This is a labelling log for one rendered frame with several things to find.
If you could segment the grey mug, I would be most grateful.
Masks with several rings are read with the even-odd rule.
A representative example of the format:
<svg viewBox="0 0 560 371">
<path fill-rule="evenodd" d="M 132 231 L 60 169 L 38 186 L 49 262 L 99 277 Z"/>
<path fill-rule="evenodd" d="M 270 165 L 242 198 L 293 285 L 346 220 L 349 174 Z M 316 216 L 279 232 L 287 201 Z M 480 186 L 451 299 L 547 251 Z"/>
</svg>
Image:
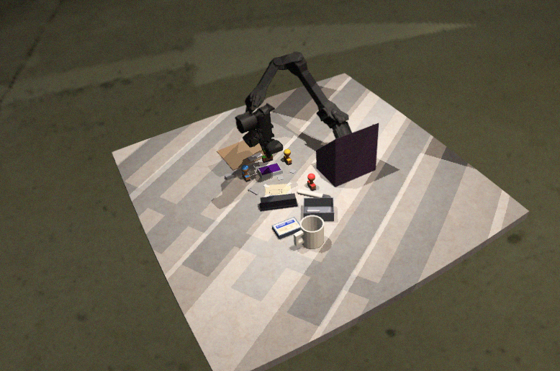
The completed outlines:
<svg viewBox="0 0 560 371">
<path fill-rule="evenodd" d="M 324 222 L 317 215 L 308 215 L 300 222 L 301 231 L 294 234 L 294 244 L 317 249 L 324 243 Z M 301 236 L 301 239 L 299 237 Z"/>
</svg>

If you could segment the pale yellow inspection card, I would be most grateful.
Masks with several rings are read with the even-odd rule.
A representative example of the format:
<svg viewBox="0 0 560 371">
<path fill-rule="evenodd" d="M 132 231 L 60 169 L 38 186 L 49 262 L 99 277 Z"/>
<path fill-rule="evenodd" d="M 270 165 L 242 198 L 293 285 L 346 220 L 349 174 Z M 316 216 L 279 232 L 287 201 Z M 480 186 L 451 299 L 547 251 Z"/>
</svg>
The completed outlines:
<svg viewBox="0 0 560 371">
<path fill-rule="evenodd" d="M 265 184 L 265 193 L 266 196 L 277 196 L 277 195 L 287 195 L 291 194 L 291 182 L 288 184 L 274 184 L 274 185 L 267 185 Z"/>
</svg>

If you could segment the brown rubber stamp with yellow top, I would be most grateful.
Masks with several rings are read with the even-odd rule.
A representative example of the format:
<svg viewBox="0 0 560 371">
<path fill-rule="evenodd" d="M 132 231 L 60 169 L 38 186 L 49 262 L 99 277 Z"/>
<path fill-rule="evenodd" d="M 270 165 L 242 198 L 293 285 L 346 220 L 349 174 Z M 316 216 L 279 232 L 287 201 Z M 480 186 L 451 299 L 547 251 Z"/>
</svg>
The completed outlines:
<svg viewBox="0 0 560 371">
<path fill-rule="evenodd" d="M 289 155 L 291 154 L 291 151 L 289 149 L 285 149 L 284 150 L 284 161 L 286 162 L 287 165 L 291 165 L 292 164 L 292 160 L 290 159 Z"/>
</svg>

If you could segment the brown date stamp with blue top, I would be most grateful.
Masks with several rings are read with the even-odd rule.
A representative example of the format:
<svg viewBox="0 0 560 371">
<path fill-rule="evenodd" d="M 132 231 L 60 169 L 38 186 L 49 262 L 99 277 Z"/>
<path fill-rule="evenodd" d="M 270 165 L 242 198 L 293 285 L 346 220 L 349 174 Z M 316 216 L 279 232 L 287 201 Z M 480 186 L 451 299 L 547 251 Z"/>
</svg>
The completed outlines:
<svg viewBox="0 0 560 371">
<path fill-rule="evenodd" d="M 242 172 L 242 177 L 244 178 L 244 180 L 245 180 L 246 182 L 249 182 L 249 181 L 250 181 L 250 176 L 249 176 L 248 173 L 247 173 L 247 171 L 249 170 L 248 166 L 247 166 L 247 165 L 243 165 L 243 166 L 241 167 L 241 170 L 243 171 L 243 172 Z"/>
</svg>

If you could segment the brown rubber stamp with red knob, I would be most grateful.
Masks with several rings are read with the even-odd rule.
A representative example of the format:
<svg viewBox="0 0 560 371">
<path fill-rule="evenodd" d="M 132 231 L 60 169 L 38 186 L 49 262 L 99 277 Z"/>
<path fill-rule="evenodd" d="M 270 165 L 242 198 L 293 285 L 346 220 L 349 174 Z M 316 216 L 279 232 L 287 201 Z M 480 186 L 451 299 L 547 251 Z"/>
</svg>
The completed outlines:
<svg viewBox="0 0 560 371">
<path fill-rule="evenodd" d="M 309 175 L 307 176 L 307 178 L 308 178 L 308 180 L 309 180 L 309 181 L 307 181 L 307 186 L 308 186 L 312 191 L 315 191 L 315 190 L 316 190 L 316 185 L 315 185 L 315 183 L 313 182 L 313 181 L 315 180 L 315 175 L 314 175 L 314 174 L 309 174 Z"/>
</svg>

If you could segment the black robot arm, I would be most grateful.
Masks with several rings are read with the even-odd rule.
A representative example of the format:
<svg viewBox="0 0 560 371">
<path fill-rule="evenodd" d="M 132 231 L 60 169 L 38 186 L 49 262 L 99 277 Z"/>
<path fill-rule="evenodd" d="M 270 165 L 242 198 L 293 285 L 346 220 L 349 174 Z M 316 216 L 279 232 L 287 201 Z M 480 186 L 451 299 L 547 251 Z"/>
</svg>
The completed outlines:
<svg viewBox="0 0 560 371">
<path fill-rule="evenodd" d="M 256 130 L 256 125 L 264 127 L 271 123 L 270 111 L 275 108 L 270 104 L 265 104 L 259 107 L 255 112 L 253 111 L 263 104 L 268 85 L 271 83 L 278 69 L 289 69 L 292 74 L 302 81 L 318 106 L 319 112 L 317 112 L 317 115 L 320 117 L 321 121 L 333 129 L 335 139 L 352 133 L 348 122 L 346 122 L 349 120 L 349 116 L 340 111 L 334 103 L 326 98 L 321 88 L 307 70 L 307 63 L 304 56 L 300 52 L 294 51 L 293 53 L 274 58 L 269 63 L 255 89 L 245 98 L 245 112 L 235 116 L 239 132 L 245 133 L 249 131 L 243 136 L 243 140 L 250 148 L 256 146 L 259 140 L 260 142 L 264 141 L 259 130 Z"/>
</svg>

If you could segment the purple ink pad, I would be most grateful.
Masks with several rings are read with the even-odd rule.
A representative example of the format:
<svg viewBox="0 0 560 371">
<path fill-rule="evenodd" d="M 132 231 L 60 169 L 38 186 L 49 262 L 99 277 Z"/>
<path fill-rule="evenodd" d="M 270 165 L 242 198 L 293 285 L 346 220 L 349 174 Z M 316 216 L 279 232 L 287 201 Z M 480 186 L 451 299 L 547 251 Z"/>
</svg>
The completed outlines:
<svg viewBox="0 0 560 371">
<path fill-rule="evenodd" d="M 269 178 L 271 176 L 276 176 L 279 174 L 283 174 L 283 170 L 280 167 L 279 163 L 272 163 L 265 166 L 260 166 L 257 168 L 257 171 L 262 179 Z"/>
</svg>

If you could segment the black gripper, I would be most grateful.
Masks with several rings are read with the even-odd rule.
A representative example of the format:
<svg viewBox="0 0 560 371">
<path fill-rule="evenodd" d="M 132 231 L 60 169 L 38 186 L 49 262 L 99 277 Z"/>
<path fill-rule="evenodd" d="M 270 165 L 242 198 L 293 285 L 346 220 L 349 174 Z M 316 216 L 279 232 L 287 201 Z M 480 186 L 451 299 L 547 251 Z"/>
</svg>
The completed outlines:
<svg viewBox="0 0 560 371">
<path fill-rule="evenodd" d="M 266 151 L 264 155 L 267 155 L 267 158 L 270 158 L 272 154 L 283 150 L 283 145 L 278 140 L 271 139 L 274 137 L 274 134 L 272 133 L 273 127 L 274 126 L 271 123 L 264 127 L 256 125 L 256 130 L 258 129 L 263 136 L 264 141 L 260 142 L 259 140 L 259 144 L 262 150 Z"/>
</svg>

